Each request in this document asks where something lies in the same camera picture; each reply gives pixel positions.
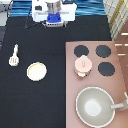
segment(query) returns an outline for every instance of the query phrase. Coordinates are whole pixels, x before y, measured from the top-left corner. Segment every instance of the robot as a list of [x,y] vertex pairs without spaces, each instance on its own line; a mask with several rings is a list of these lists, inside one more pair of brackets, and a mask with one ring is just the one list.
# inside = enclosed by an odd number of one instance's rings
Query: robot
[[71,0],[32,0],[32,18],[46,27],[62,27],[75,20],[77,5]]

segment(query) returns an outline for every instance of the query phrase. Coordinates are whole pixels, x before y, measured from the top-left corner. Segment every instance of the black burner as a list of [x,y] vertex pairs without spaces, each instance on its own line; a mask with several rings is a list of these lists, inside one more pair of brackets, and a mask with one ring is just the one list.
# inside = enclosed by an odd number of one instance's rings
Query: black burner
[[103,76],[112,76],[115,72],[114,66],[109,62],[100,63],[98,70]]
[[106,58],[111,54],[111,49],[106,45],[99,45],[96,48],[96,54],[102,58]]
[[89,53],[89,50],[86,46],[84,45],[79,45],[77,47],[75,47],[74,49],[74,54],[77,56],[77,57],[81,57],[82,55],[85,55],[87,56]]

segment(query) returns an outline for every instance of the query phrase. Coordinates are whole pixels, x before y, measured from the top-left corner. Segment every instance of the bowl rim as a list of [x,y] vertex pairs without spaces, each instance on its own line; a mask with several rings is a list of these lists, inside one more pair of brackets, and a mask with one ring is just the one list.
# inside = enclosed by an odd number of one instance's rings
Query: bowl rim
[[81,115],[80,115],[80,113],[79,113],[79,110],[78,110],[78,108],[77,108],[78,99],[79,99],[80,95],[81,95],[84,91],[89,90],[89,89],[97,89],[97,90],[103,91],[105,94],[107,94],[107,96],[108,96],[108,97],[110,98],[110,100],[112,101],[112,104],[114,105],[114,101],[113,101],[112,97],[111,97],[111,96],[108,94],[108,92],[106,92],[104,89],[99,88],[99,87],[86,87],[86,88],[84,88],[82,91],[80,91],[80,93],[77,95],[77,98],[76,98],[76,112],[77,112],[77,114],[78,114],[78,117],[79,117],[85,124],[87,124],[87,125],[90,126],[90,127],[94,127],[94,128],[96,128],[96,127],[99,127],[99,128],[105,127],[105,126],[109,125],[109,124],[112,122],[112,120],[114,119],[114,117],[115,117],[115,109],[113,109],[113,114],[112,114],[112,116],[111,116],[111,119],[110,119],[107,123],[105,123],[104,125],[99,125],[99,126],[89,124],[88,122],[86,122],[86,121],[81,117]]

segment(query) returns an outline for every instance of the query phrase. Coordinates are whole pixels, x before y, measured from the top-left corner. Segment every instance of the white spoon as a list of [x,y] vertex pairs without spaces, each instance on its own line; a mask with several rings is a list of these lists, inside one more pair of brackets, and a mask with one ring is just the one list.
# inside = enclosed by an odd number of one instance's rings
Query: white spoon
[[10,57],[10,59],[9,59],[9,64],[11,66],[17,66],[19,63],[19,58],[17,57],[17,53],[18,53],[18,45],[16,44],[14,47],[13,56]]

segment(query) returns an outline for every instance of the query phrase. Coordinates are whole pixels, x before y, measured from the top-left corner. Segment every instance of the small pot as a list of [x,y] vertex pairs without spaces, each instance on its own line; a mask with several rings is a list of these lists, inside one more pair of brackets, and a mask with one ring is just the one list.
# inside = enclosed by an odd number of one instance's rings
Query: small pot
[[74,70],[78,76],[85,77],[89,75],[91,69],[92,62],[87,56],[82,55],[80,58],[76,59]]

